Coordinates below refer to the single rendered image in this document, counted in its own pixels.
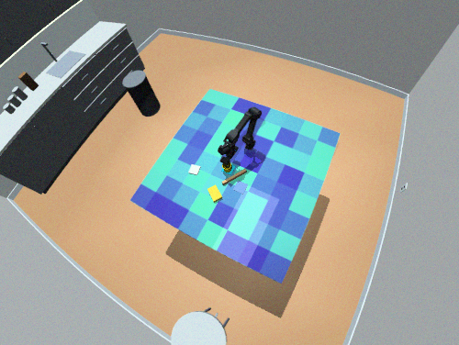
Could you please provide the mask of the yellow flat block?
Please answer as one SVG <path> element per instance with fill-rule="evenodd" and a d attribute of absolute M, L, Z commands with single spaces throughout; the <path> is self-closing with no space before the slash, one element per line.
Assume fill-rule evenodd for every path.
<path fill-rule="evenodd" d="M 216 185 L 213 185 L 213 186 L 209 187 L 208 191 L 209 191 L 214 203 L 222 198 L 222 196 L 221 196 L 221 194 L 220 194 L 220 192 L 219 192 L 219 190 L 218 190 Z"/>

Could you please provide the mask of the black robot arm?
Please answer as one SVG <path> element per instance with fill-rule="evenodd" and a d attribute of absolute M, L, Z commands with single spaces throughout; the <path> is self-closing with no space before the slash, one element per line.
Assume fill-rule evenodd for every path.
<path fill-rule="evenodd" d="M 242 141 L 246 143 L 245 148 L 248 150 L 252 150 L 254 147 L 254 143 L 256 140 L 253 137 L 253 132 L 255 130 L 255 126 L 257 123 L 257 119 L 261 116 L 262 112 L 255 108 L 252 107 L 250 108 L 245 114 L 244 117 L 241 119 L 240 123 L 232 129 L 225 137 L 223 140 L 224 145 L 220 145 L 218 147 L 218 153 L 220 155 L 226 154 L 230 150 L 234 150 L 235 148 L 235 143 L 238 141 L 238 138 L 240 136 L 240 133 L 243 128 L 248 124 L 250 121 L 249 127 L 247 129 L 247 133 L 242 137 Z M 228 140 L 227 140 L 228 139 Z"/>

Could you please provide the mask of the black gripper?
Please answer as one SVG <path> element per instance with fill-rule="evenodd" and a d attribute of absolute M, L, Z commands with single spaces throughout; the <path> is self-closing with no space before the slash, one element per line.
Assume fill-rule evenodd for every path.
<path fill-rule="evenodd" d="M 226 156 L 227 156 L 227 157 L 224 157 L 224 156 L 223 156 L 223 157 L 220 159 L 220 162 L 222 162 L 222 163 L 228 165 L 229 162 L 230 162 L 230 159 L 235 155 L 235 153 L 236 153 L 237 150 L 238 150 L 238 147 L 235 146 L 234 150 L 230 150 L 230 151 L 228 151 L 228 152 L 226 153 Z"/>

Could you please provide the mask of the tan rectangular bar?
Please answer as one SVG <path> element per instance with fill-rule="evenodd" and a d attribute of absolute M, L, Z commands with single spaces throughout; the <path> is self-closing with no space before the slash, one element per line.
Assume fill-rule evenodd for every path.
<path fill-rule="evenodd" d="M 238 173 L 232 175 L 230 178 L 228 178 L 228 179 L 222 181 L 222 183 L 223 183 L 223 185 L 224 185 L 224 184 L 227 184 L 227 183 L 229 183 L 230 181 L 232 181 L 232 180 L 238 178 L 239 176 L 241 176 L 241 175 L 243 175 L 243 174 L 245 174 L 245 173 L 246 173 L 246 170 L 244 169 L 244 170 L 242 170 L 242 171 L 240 171 L 240 172 L 238 172 Z"/>

